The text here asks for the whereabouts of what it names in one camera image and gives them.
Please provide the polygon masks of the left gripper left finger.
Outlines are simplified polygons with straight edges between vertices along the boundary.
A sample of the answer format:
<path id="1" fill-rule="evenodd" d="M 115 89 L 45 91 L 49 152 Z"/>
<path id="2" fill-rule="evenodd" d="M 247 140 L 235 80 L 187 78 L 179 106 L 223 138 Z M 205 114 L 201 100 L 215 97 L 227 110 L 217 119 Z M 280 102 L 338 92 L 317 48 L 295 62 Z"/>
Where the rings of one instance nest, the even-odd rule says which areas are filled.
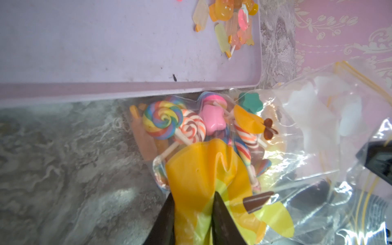
<path id="1" fill-rule="evenodd" d="M 174 214 L 175 202 L 170 193 L 143 245 L 174 245 Z"/>

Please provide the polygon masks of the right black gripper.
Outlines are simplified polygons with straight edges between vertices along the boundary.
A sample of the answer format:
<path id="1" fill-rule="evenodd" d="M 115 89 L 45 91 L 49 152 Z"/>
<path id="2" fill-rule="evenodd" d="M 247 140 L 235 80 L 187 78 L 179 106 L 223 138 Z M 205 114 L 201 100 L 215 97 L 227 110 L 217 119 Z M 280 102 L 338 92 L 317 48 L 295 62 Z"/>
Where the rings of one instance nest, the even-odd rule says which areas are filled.
<path id="1" fill-rule="evenodd" d="M 392 142 L 373 141 L 365 144 L 356 158 L 368 170 L 392 185 Z"/>

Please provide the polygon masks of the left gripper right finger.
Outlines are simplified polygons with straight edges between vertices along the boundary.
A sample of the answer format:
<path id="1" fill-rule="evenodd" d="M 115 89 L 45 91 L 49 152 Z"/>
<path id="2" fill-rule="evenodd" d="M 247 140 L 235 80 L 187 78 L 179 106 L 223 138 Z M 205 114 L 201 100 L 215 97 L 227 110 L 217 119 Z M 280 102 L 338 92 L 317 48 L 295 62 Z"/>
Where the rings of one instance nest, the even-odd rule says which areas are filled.
<path id="1" fill-rule="evenodd" d="M 215 192 L 213 201 L 212 240 L 214 245 L 247 244 L 218 192 Z"/>

